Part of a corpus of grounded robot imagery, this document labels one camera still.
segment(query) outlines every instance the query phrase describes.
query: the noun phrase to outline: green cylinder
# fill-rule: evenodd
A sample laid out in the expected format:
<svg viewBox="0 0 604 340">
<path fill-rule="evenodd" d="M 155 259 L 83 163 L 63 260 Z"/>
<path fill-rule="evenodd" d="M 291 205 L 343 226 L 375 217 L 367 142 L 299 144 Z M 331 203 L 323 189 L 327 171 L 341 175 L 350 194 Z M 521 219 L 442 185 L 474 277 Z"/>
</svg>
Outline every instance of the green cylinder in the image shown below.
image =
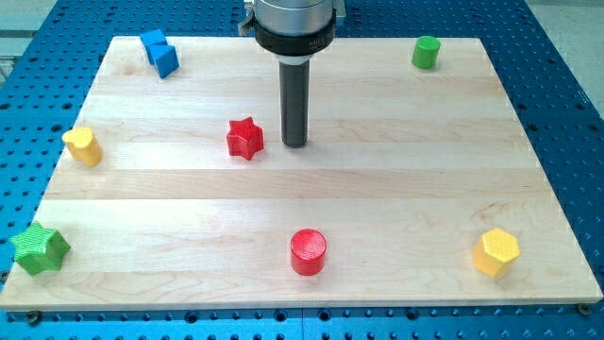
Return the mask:
<svg viewBox="0 0 604 340">
<path fill-rule="evenodd" d="M 441 42 L 438 39 L 430 36 L 419 37 L 415 43 L 411 62 L 417 68 L 430 69 L 436 64 L 436 56 L 440 48 Z"/>
</svg>

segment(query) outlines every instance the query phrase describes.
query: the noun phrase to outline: black cylindrical tool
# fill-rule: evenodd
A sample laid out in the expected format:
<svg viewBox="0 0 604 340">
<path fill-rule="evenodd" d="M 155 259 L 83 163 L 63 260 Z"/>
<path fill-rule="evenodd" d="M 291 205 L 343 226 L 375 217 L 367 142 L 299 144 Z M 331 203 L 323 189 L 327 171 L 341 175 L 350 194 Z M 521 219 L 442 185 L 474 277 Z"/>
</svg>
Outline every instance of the black cylindrical tool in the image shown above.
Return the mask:
<svg viewBox="0 0 604 340">
<path fill-rule="evenodd" d="M 289 147 L 304 146 L 309 121 L 310 62 L 279 63 L 281 87 L 281 140 Z"/>
</svg>

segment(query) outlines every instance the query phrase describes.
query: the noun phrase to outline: red block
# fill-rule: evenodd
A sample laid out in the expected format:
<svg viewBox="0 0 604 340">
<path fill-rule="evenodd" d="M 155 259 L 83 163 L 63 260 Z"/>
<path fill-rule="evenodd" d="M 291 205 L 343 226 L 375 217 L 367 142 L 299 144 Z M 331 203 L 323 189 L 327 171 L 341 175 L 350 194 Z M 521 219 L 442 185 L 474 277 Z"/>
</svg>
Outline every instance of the red block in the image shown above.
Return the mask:
<svg viewBox="0 0 604 340">
<path fill-rule="evenodd" d="M 318 274 L 325 266 L 327 241 L 315 229 L 302 229 L 292 237 L 292 269 L 304 276 Z"/>
<path fill-rule="evenodd" d="M 262 129 L 254 125 L 252 117 L 228 123 L 230 124 L 230 131 L 226 136 L 228 154 L 242 156 L 250 161 L 256 152 L 264 148 Z"/>
</svg>

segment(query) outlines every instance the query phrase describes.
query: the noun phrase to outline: green block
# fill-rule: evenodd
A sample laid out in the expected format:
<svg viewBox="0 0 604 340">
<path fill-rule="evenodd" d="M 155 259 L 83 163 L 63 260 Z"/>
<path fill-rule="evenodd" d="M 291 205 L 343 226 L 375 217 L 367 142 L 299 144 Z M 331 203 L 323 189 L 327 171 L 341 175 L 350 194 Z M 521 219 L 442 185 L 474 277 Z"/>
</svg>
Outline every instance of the green block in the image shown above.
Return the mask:
<svg viewBox="0 0 604 340">
<path fill-rule="evenodd" d="M 417 68 L 430 69 L 436 64 L 436 56 L 441 48 L 441 42 L 430 36 L 417 38 L 411 63 Z"/>
<path fill-rule="evenodd" d="M 63 257 L 71 249 L 58 231 L 44 229 L 36 221 L 10 241 L 17 248 L 15 262 L 31 276 L 44 270 L 60 270 Z"/>
</svg>

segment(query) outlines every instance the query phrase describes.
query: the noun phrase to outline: red cylinder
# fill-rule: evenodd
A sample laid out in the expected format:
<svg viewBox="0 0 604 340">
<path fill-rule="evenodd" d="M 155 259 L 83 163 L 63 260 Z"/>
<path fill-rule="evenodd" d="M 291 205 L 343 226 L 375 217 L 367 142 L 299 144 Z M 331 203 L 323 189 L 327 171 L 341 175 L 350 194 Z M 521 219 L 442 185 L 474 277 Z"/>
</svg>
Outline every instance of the red cylinder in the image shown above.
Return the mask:
<svg viewBox="0 0 604 340">
<path fill-rule="evenodd" d="M 292 236 L 292 269 L 304 276 L 319 273 L 325 266 L 327 241 L 315 229 L 302 229 Z"/>
</svg>

